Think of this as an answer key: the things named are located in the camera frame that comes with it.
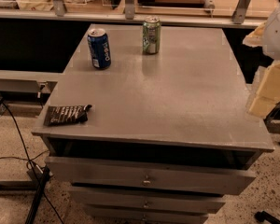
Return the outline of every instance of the drawer pull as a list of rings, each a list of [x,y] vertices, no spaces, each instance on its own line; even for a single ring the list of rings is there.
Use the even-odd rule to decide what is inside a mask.
[[[146,201],[146,202],[144,203],[143,208],[146,208],[146,209],[149,208],[148,201]]]
[[[147,221],[147,216],[145,214],[143,214],[142,221]]]
[[[142,184],[143,184],[143,186],[148,186],[149,184],[151,184],[148,175],[146,175],[146,180],[144,180],[144,181],[142,182]]]

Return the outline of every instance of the gray cabinet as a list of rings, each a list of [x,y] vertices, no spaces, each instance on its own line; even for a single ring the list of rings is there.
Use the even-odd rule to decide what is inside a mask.
[[[92,216],[204,223],[273,151],[263,121],[245,113],[245,80],[223,32],[162,27],[160,52],[146,56],[141,26],[100,26],[111,66],[91,66],[84,38],[34,128],[47,166]],[[43,125],[48,105],[86,104],[83,124]]]

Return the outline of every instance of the metal frame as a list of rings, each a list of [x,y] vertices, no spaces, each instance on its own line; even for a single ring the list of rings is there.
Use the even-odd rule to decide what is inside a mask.
[[[236,24],[242,24],[245,20],[246,11],[251,0],[239,0],[237,7],[232,15],[232,21]]]
[[[50,93],[60,73],[0,70],[0,91]]]
[[[246,19],[245,14],[251,0],[239,0],[232,18],[202,18],[189,16],[164,15],[160,16],[164,25],[219,27],[219,28],[248,28],[254,29],[262,24],[264,19]],[[134,0],[126,0],[125,14],[89,14],[67,13],[63,0],[53,0],[55,11],[23,11],[0,9],[0,18],[36,19],[36,20],[65,20],[65,21],[93,21],[104,23],[140,24],[146,15],[135,14]]]
[[[280,102],[264,120],[270,133],[280,133]]]
[[[44,193],[46,183],[49,181],[49,168],[46,166],[44,171],[32,167],[34,171],[29,170],[27,173],[31,181],[0,181],[0,190],[35,190],[35,196],[31,203],[29,214],[26,218],[26,224],[33,224]]]

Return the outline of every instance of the cable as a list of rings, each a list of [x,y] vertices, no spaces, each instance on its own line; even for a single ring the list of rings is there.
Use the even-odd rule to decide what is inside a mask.
[[[36,157],[32,158],[31,161],[37,159],[39,156],[43,155],[44,153],[49,152],[48,150],[38,154]],[[20,161],[28,161],[25,158],[20,158],[20,157],[15,157],[15,156],[6,156],[6,157],[0,157],[0,160],[4,160],[4,159],[11,159],[11,160],[20,160]]]
[[[22,145],[23,145],[23,147],[24,147],[24,150],[25,150],[25,153],[26,153],[28,162],[29,162],[30,166],[33,167],[32,160],[31,160],[30,157],[29,157],[27,147],[26,147],[25,142],[24,142],[24,140],[23,140],[23,138],[22,138],[22,136],[21,136],[21,131],[20,131],[20,129],[19,129],[19,126],[18,126],[18,123],[17,123],[16,119],[14,118],[14,116],[13,116],[13,114],[11,113],[10,109],[8,108],[8,106],[7,106],[6,104],[4,104],[4,103],[2,103],[2,105],[7,109],[8,113],[10,114],[10,116],[11,116],[12,119],[13,119],[13,121],[14,121],[16,127],[17,127],[17,131],[18,131],[18,133],[19,133],[19,136],[20,136],[20,138],[21,138],[21,142],[22,142]],[[36,178],[36,180],[37,180],[37,182],[38,182],[38,185],[40,185],[40,181],[39,181],[39,179],[37,178],[37,175],[36,175],[36,173],[35,173],[35,170],[32,169],[32,171],[33,171],[33,173],[34,173],[34,175],[35,175],[35,178]],[[59,215],[59,213],[57,212],[56,208],[55,208],[55,207],[53,206],[53,204],[50,202],[50,200],[49,200],[49,198],[47,197],[47,195],[46,195],[45,192],[43,193],[43,195],[44,195],[44,197],[46,198],[46,200],[47,200],[47,202],[49,203],[49,205],[51,206],[51,208],[54,210],[54,212],[55,212],[56,216],[58,217],[58,219],[59,219],[59,220],[61,221],[61,223],[63,224],[62,218],[60,217],[60,215]]]

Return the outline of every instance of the soda can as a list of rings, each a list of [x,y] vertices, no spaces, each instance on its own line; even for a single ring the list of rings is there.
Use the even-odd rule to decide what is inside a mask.
[[[143,22],[143,52],[159,52],[161,39],[161,22],[158,17],[148,16]]]
[[[111,64],[111,53],[105,29],[90,29],[87,40],[91,51],[92,65],[97,69],[109,67]]]

